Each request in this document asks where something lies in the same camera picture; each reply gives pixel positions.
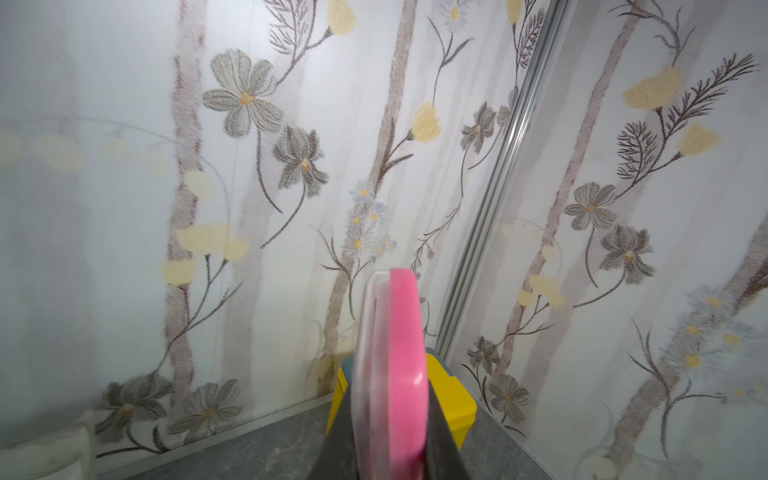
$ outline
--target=gray countertop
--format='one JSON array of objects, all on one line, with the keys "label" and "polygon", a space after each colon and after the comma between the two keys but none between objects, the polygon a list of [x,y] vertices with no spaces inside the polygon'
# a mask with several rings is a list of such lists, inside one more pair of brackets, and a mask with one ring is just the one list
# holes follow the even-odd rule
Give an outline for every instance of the gray countertop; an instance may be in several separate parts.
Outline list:
[{"label": "gray countertop", "polygon": [[[130,480],[304,480],[325,439],[330,403],[161,465]],[[474,480],[550,480],[499,426],[478,409],[462,448]]]}]

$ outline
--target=pink object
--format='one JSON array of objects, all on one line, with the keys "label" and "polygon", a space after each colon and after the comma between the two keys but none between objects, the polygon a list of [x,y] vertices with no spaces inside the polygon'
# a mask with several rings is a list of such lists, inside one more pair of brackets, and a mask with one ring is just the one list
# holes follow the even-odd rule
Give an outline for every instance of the pink object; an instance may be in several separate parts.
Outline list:
[{"label": "pink object", "polygon": [[389,463],[392,478],[421,478],[429,376],[419,288],[411,270],[389,275]]},{"label": "pink object", "polygon": [[420,479],[429,377],[411,270],[376,271],[366,284],[350,388],[360,478]]}]

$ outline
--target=printed flower pattern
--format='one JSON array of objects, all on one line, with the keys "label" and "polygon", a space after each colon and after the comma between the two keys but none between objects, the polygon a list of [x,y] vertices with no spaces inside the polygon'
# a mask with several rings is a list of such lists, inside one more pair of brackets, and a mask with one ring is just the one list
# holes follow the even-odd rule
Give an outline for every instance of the printed flower pattern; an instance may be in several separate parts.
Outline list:
[{"label": "printed flower pattern", "polygon": [[218,383],[206,383],[192,392],[181,405],[187,416],[168,427],[168,433],[187,432],[186,445],[230,426],[243,410],[230,405],[240,394],[235,383],[237,380],[231,379],[221,388]]},{"label": "printed flower pattern", "polygon": [[727,319],[736,311],[733,294],[722,288],[702,285],[685,295],[690,308],[707,319]]},{"label": "printed flower pattern", "polygon": [[379,241],[379,245],[374,249],[373,256],[376,258],[384,257],[387,253],[394,252],[396,248],[397,242],[387,234]]},{"label": "printed flower pattern", "polygon": [[518,386],[518,381],[504,374],[498,378],[498,385],[491,383],[488,386],[493,394],[491,405],[499,412],[503,412],[514,423],[525,420],[525,415],[520,410],[521,406],[528,404],[528,390]]},{"label": "printed flower pattern", "polygon": [[531,286],[531,292],[525,290],[518,292],[518,303],[521,306],[534,305],[538,295],[546,298],[552,306],[565,305],[568,301],[560,294],[558,279],[553,276],[531,275],[528,278],[528,284]]},{"label": "printed flower pattern", "polygon": [[682,155],[702,154],[715,148],[720,142],[720,135],[702,124],[692,124],[683,132],[683,137],[677,145]]},{"label": "printed flower pattern", "polygon": [[754,358],[766,352],[766,338],[753,326],[731,320],[717,332],[715,348],[724,353],[738,353]]},{"label": "printed flower pattern", "polygon": [[156,373],[136,376],[126,383],[110,383],[101,394],[110,415],[96,425],[96,439],[101,443],[119,442],[135,420],[154,421],[166,416],[158,399],[168,395],[172,384]]},{"label": "printed flower pattern", "polygon": [[682,82],[674,68],[665,68],[660,74],[649,77],[624,92],[624,102],[632,108],[654,110],[668,104]]},{"label": "printed flower pattern", "polygon": [[692,378],[718,376],[725,366],[725,355],[718,351],[709,351],[702,343],[698,349],[688,349],[685,346],[672,346],[665,349],[664,354],[669,359],[672,368],[685,372]]},{"label": "printed flower pattern", "polygon": [[355,29],[357,16],[346,0],[331,0],[328,4],[328,28],[334,35],[346,35]]},{"label": "printed flower pattern", "polygon": [[507,105],[502,105],[498,108],[496,123],[498,123],[499,128],[506,127],[512,118],[512,108],[515,107],[515,102],[518,99],[518,92],[519,90],[517,87],[512,89],[512,91],[509,92],[509,96],[507,96]]},{"label": "printed flower pattern", "polygon": [[467,350],[469,363],[474,368],[482,365],[485,372],[491,375],[493,373],[493,364],[501,361],[496,345],[480,335],[480,338],[475,341],[475,348],[476,350]]},{"label": "printed flower pattern", "polygon": [[523,11],[523,0],[507,0],[507,18],[514,25]]},{"label": "printed flower pattern", "polygon": [[466,150],[474,142],[475,153],[479,154],[483,141],[493,135],[494,119],[496,119],[496,112],[488,106],[488,102],[484,101],[475,112],[475,124],[465,125],[462,128],[462,149]]},{"label": "printed flower pattern", "polygon": [[600,188],[600,185],[595,182],[589,182],[577,188],[574,191],[576,203],[565,208],[567,215],[575,216],[571,227],[574,230],[583,230],[592,223],[596,228],[606,230],[613,225],[616,214],[603,207],[616,200],[614,190],[616,187],[613,185]]},{"label": "printed flower pattern", "polygon": [[608,255],[600,264],[600,268],[612,270],[623,267],[626,275],[624,282],[630,285],[637,285],[646,276],[653,276],[656,269],[641,259],[642,254],[653,251],[648,244],[649,239],[648,230],[638,232],[632,227],[617,225],[601,241],[603,248],[608,250]]},{"label": "printed flower pattern", "polygon": [[440,135],[440,130],[440,119],[437,117],[435,105],[428,102],[422,105],[419,111],[416,112],[409,137],[426,143]]},{"label": "printed flower pattern", "polygon": [[355,205],[372,204],[373,197],[373,185],[365,180],[360,180],[355,184],[355,189],[352,190],[352,198]]},{"label": "printed flower pattern", "polygon": [[721,392],[723,402],[744,405],[768,405],[768,382],[762,376],[746,376],[728,379]]},{"label": "printed flower pattern", "polygon": [[315,166],[323,152],[314,130],[307,134],[302,128],[286,126],[272,153],[286,165],[278,188],[288,188],[303,181],[307,197],[312,198],[320,194],[322,185],[328,183],[328,174]]},{"label": "printed flower pattern", "polygon": [[467,25],[467,10],[472,0],[441,0],[442,23],[452,35],[458,34]]},{"label": "printed flower pattern", "polygon": [[263,131],[277,132],[283,111],[266,100],[275,90],[272,64],[259,60],[251,67],[250,58],[241,50],[227,50],[210,64],[223,87],[203,94],[203,104],[215,111],[228,111],[224,130],[231,137],[243,137],[253,122]]},{"label": "printed flower pattern", "polygon": [[196,269],[197,262],[194,261],[194,258],[169,260],[160,266],[160,272],[166,283],[176,286],[191,282]]}]

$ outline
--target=yellow bin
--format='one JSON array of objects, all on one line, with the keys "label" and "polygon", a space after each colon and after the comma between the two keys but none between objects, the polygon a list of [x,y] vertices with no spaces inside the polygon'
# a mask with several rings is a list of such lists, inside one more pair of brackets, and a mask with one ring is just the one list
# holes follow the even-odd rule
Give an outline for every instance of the yellow bin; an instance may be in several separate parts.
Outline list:
[{"label": "yellow bin", "polygon": [[[445,420],[451,429],[456,447],[461,448],[464,445],[464,440],[467,438],[469,429],[475,423],[475,413],[478,410],[477,403],[475,403],[475,399],[469,395],[469,392],[467,392],[462,383],[446,371],[437,352],[427,349],[426,355],[429,381],[432,383],[432,388],[435,389],[437,400],[440,402],[442,413],[445,415]],[[347,378],[352,375],[352,360],[352,357],[344,360],[336,374],[336,390],[333,392],[333,403],[331,403],[331,413],[328,417],[326,434],[330,432],[333,419],[336,417],[336,411],[339,409],[341,399],[349,385]]]}]

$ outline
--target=floral wallpaper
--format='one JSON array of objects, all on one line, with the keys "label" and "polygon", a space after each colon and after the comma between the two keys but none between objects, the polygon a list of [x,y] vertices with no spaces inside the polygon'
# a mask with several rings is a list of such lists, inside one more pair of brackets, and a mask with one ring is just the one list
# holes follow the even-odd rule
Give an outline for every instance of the floral wallpaper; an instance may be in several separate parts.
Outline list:
[{"label": "floral wallpaper", "polygon": [[433,342],[546,6],[0,7],[0,440],[92,409],[106,472],[324,395],[375,269]]},{"label": "floral wallpaper", "polygon": [[555,478],[762,478],[766,8],[571,8],[449,364]]}]

